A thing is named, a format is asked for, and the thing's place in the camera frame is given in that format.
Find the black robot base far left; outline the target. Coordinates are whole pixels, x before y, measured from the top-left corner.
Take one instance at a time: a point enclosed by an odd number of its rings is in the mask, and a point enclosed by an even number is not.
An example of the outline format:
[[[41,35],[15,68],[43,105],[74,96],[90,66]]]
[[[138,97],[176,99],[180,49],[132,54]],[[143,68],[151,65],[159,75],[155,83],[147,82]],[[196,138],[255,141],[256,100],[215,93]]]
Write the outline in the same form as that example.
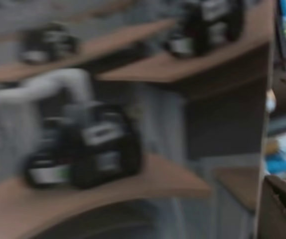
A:
[[[78,54],[80,41],[67,26],[50,22],[19,34],[18,61],[27,65],[56,62]]]

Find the black robot base near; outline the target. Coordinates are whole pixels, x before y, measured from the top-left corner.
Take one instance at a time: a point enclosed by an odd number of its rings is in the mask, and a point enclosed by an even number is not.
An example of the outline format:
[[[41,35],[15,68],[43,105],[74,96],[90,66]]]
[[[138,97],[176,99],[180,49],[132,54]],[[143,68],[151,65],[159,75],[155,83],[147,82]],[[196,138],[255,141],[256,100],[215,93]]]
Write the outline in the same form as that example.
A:
[[[60,185],[85,190],[140,173],[140,135],[122,106],[70,104],[45,118],[38,147],[24,160],[21,178],[32,189]]]

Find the grey robot arm link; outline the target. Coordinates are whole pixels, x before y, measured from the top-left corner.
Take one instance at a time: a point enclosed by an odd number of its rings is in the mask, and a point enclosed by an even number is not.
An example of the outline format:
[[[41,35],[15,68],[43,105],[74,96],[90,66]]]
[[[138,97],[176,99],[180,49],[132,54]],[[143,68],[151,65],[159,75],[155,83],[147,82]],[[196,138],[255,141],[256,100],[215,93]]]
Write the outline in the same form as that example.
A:
[[[17,88],[0,89],[0,113],[2,123],[14,123],[17,131],[10,133],[19,155],[36,148],[41,136],[40,116],[35,103],[67,89],[74,103],[85,104],[94,96],[91,75],[82,69],[53,70],[27,79]]]

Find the black robot base far right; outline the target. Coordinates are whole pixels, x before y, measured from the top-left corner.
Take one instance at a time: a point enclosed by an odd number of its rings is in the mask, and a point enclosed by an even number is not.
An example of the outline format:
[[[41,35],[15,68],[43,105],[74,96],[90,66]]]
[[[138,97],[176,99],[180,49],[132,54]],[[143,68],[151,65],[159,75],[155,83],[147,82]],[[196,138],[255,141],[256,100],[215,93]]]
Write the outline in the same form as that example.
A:
[[[222,36],[237,41],[244,29],[246,6],[243,0],[185,0],[177,24],[162,46],[176,58],[204,56],[214,47],[211,30],[223,24]]]

